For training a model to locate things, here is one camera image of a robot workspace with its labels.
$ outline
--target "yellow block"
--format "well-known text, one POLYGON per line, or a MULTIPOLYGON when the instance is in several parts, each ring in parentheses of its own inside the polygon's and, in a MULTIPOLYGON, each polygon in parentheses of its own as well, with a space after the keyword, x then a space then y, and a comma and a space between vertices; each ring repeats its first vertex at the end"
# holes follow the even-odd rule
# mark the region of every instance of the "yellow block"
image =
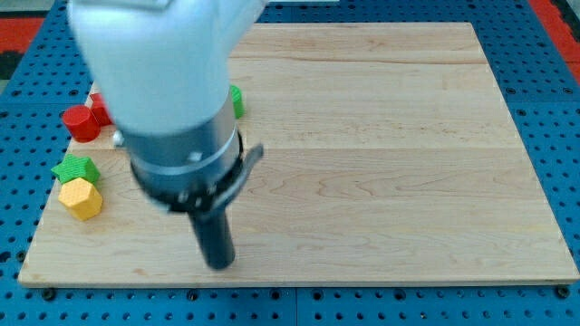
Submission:
POLYGON ((58 201, 66 210, 81 221, 86 221, 101 212, 102 196, 94 185, 78 177, 61 188, 58 201))

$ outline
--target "blue pegboard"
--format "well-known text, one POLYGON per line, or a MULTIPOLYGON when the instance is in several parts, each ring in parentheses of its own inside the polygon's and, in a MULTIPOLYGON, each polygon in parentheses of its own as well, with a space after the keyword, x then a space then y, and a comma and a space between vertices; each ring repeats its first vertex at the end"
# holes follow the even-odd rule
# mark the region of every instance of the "blue pegboard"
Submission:
MULTIPOLYGON (((577 325, 580 286, 68 290, 15 278, 69 137, 59 114, 92 80, 57 0, 0 98, 0 325, 577 325)), ((263 23, 471 22, 565 239, 580 264, 580 89, 525 1, 342 0, 276 5, 263 23)))

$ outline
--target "wood grain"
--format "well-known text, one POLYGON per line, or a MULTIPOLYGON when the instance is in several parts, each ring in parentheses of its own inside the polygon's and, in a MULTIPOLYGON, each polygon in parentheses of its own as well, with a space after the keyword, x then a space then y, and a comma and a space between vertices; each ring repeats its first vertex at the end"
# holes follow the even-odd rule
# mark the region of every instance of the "wood grain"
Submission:
POLYGON ((105 202, 55 185, 30 287, 449 286, 580 276, 468 24, 257 25, 233 53, 245 142, 266 156, 228 209, 237 259, 209 270, 185 216, 152 208, 107 128, 105 202))

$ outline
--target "red block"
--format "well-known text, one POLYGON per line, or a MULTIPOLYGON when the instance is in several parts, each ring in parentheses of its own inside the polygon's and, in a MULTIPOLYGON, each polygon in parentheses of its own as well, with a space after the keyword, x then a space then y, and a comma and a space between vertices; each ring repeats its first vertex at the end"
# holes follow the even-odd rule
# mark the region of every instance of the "red block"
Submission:
POLYGON ((84 105, 70 107, 63 114, 63 123, 78 142, 89 142, 101 133, 99 121, 92 115, 91 109, 84 105))
POLYGON ((95 118, 97 118, 99 124, 101 124, 101 126, 108 126, 110 124, 113 124, 111 116, 107 111, 107 106, 105 105, 105 102, 102 98, 102 95, 100 93, 91 94, 91 99, 92 99, 91 106, 92 114, 95 116, 95 118))

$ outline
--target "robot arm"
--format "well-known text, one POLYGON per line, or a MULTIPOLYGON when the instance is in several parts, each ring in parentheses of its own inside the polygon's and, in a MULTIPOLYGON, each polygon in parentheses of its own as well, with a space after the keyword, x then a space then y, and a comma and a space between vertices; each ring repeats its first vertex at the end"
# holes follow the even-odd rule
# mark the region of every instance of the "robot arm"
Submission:
POLYGON ((72 0, 69 21, 143 190, 187 212, 208 265, 234 249, 226 205, 261 145, 244 156, 227 57, 267 0, 72 0))

